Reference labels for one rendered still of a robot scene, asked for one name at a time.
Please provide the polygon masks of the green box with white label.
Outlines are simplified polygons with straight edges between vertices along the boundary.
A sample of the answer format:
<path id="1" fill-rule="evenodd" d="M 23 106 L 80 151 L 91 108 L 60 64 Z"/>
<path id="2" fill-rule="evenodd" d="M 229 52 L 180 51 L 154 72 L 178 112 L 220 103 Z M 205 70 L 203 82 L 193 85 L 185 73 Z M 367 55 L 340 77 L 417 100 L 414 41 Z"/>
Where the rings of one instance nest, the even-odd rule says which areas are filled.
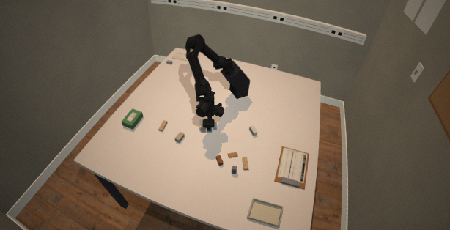
<path id="1" fill-rule="evenodd" d="M 143 113 L 141 111 L 131 109 L 127 116 L 122 120 L 122 125 L 133 130 L 142 117 Z"/>

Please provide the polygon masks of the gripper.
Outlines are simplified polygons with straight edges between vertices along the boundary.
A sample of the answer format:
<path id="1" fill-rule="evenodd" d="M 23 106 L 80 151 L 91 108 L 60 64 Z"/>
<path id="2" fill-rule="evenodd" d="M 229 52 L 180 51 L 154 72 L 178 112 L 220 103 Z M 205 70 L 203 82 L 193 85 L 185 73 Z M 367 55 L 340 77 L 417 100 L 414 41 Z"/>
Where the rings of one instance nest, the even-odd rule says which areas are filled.
<path id="1" fill-rule="evenodd" d="M 212 108 L 210 108 L 210 110 L 208 111 L 208 113 L 206 115 L 207 119 L 203 119 L 203 127 L 206 127 L 208 130 L 211 127 L 214 127 L 214 124 L 215 124 L 215 120 L 212 119 L 212 116 L 211 116 L 213 110 L 214 110 L 214 106 Z"/>

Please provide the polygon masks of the brown clipboard with white paper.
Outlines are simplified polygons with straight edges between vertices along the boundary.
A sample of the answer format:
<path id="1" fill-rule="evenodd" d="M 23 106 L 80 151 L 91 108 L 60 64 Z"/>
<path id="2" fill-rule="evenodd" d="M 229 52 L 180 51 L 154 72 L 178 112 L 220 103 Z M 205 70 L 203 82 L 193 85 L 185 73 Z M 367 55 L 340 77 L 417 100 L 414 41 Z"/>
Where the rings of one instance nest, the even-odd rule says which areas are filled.
<path id="1" fill-rule="evenodd" d="M 281 149 L 275 182 L 305 189 L 308 161 L 309 153 L 287 147 Z"/>

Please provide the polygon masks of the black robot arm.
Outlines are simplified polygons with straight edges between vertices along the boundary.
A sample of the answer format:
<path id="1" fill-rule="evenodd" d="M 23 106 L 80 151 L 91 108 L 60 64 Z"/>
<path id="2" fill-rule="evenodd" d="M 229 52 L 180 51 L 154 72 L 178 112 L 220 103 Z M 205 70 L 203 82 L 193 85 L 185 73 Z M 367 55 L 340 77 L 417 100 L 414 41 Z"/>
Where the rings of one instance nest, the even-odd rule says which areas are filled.
<path id="1" fill-rule="evenodd" d="M 214 110 L 211 116 L 216 115 L 222 117 L 222 115 L 224 114 L 224 107 L 222 107 L 221 103 L 215 105 L 215 92 L 211 91 L 209 82 L 204 78 L 198 55 L 199 52 L 203 53 L 208 59 L 213 62 L 213 67 L 215 69 L 218 70 L 223 68 L 225 75 L 231 75 L 235 73 L 235 65 L 232 65 L 232 59 L 227 59 L 215 53 L 205 44 L 204 38 L 200 34 L 189 37 L 186 41 L 185 49 L 187 51 L 186 58 L 189 61 L 195 79 L 194 87 L 196 90 L 196 101 L 199 102 L 199 104 L 196 106 L 196 114 L 200 117 L 205 117 L 210 108 L 214 106 Z M 193 49 L 193 51 L 191 51 L 191 49 Z M 204 97 L 200 97 L 203 95 Z"/>

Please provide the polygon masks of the shallow beige rectangular tray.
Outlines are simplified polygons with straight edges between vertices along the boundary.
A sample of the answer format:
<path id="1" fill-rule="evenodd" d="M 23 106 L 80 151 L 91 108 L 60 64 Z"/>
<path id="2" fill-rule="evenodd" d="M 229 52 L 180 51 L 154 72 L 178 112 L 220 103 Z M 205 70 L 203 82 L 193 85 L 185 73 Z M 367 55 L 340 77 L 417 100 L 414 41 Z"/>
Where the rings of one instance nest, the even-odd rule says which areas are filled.
<path id="1" fill-rule="evenodd" d="M 283 206 L 259 199 L 252 199 L 248 219 L 279 227 Z"/>

